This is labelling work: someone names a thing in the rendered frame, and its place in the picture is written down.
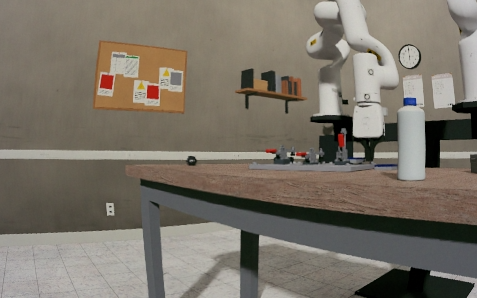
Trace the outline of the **white bottle with blue cap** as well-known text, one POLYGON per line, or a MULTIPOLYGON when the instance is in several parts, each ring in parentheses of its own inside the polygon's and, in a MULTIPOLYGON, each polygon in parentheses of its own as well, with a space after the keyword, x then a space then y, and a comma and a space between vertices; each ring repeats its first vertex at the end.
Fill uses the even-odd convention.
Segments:
POLYGON ((420 181, 425 179, 425 113, 416 98, 403 98, 403 103, 397 111, 397 179, 420 181))

